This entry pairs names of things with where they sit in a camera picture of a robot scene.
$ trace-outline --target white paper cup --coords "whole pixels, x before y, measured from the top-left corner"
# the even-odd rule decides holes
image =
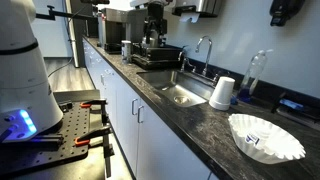
[[[226,111],[230,106],[235,80],[229,77],[220,77],[215,90],[212,93],[209,104],[215,109]]]
[[[121,55],[123,62],[131,63],[131,41],[121,41]]]

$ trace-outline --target mug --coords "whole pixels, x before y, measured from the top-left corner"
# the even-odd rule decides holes
[[[131,63],[131,41],[121,41],[121,55],[123,62]]]

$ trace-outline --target soap dispenser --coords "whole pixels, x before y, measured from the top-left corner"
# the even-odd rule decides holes
[[[266,53],[271,51],[273,50],[260,50],[258,54],[252,57],[248,70],[240,85],[240,90],[237,95],[239,100],[244,102],[251,101],[253,91],[259,81],[263,68],[267,63]]]
[[[270,15],[271,26],[284,26],[287,20],[298,14],[305,0],[273,0]]]

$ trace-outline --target plastic bottle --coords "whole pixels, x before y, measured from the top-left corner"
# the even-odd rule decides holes
[[[244,102],[251,101],[251,95],[259,81],[263,68],[267,63],[266,53],[271,51],[273,50],[260,50],[258,54],[252,57],[248,70],[240,85],[240,90],[237,95],[239,100]]]

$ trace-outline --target faucet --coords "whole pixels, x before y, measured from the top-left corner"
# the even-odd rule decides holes
[[[207,71],[208,71],[208,62],[209,62],[211,49],[212,49],[212,40],[211,40],[211,38],[209,36],[203,36],[202,38],[200,38],[200,41],[198,42],[198,45],[197,45],[197,48],[196,48],[196,53],[199,52],[199,48],[200,48],[200,45],[201,45],[203,39],[208,39],[209,40],[209,50],[208,50],[206,65],[205,65],[205,67],[204,67],[204,69],[202,71],[202,75],[206,76],[207,75]]]
[[[181,66],[181,70],[180,71],[184,72],[184,67],[187,64],[188,66],[193,67],[192,72],[196,72],[196,66],[191,65],[190,62],[189,62],[189,58],[187,58],[185,56],[186,55],[186,50],[184,48],[187,47],[187,46],[188,45],[182,46],[182,50],[179,53],[178,60],[181,61],[181,59],[182,59],[182,66]]]

